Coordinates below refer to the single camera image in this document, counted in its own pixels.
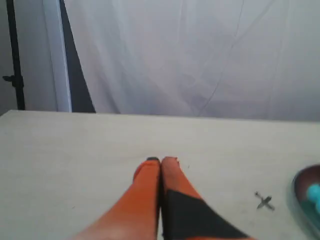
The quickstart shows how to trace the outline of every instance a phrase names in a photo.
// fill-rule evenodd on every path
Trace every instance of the black tip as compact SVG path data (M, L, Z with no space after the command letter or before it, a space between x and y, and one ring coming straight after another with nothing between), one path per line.
M152 161L152 160L160 161L159 158L157 158L156 156L148 157L146 160L147 161Z

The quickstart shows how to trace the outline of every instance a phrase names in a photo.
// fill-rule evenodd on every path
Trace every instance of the table surface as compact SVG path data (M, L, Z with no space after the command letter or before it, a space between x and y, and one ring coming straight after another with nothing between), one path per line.
M289 189L320 124L10 111L0 117L0 239L63 240L108 210L146 157L178 156L206 202L259 240L307 240ZM275 211L257 210L259 191ZM162 227L159 226L159 239Z

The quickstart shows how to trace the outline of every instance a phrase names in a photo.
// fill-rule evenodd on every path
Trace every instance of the black stripe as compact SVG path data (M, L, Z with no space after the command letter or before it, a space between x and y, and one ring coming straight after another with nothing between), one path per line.
M168 190L161 207L163 236L166 240L248 237L215 213L202 199Z

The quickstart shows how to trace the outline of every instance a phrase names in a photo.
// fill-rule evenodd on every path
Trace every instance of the white curtain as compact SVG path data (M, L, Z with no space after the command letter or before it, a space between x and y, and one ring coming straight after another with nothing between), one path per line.
M97 112L320 120L320 1L65 6Z

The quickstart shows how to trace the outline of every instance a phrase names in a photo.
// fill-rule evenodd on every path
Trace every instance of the orange object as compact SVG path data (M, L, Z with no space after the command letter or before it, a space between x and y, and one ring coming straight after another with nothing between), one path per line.
M215 213L190 184L176 157L161 163L165 240L253 240Z
M72 240L157 239L160 177L159 159L148 158L115 205Z

